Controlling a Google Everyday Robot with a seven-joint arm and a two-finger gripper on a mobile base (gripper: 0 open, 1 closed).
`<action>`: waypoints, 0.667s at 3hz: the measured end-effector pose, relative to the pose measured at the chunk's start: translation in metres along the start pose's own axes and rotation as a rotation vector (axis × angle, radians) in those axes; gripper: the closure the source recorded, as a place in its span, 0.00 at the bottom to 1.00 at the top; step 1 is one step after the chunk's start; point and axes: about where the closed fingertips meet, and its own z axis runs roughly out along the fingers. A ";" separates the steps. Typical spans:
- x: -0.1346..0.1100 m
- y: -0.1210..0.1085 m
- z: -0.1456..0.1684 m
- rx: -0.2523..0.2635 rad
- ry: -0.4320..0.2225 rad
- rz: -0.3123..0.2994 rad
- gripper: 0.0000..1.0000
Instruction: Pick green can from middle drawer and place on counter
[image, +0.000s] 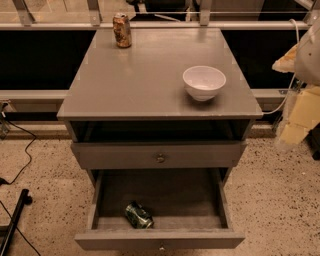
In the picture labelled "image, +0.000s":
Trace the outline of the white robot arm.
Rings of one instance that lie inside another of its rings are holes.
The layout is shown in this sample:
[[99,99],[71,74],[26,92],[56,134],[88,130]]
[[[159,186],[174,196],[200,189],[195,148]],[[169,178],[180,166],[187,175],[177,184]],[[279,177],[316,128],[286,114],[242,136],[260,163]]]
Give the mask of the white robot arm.
[[280,141],[299,144],[320,123],[320,18],[285,55],[274,62],[272,69],[291,72],[307,86],[295,104],[280,132]]

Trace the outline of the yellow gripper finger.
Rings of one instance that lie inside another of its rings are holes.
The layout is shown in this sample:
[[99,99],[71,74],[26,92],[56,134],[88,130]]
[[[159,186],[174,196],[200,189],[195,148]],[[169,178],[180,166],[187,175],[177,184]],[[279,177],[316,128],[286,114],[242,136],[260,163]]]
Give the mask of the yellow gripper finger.
[[307,87],[295,97],[278,140],[286,145],[298,145],[319,123],[320,87]]
[[276,60],[272,65],[272,69],[281,73],[294,73],[297,47],[298,45],[294,45],[280,59]]

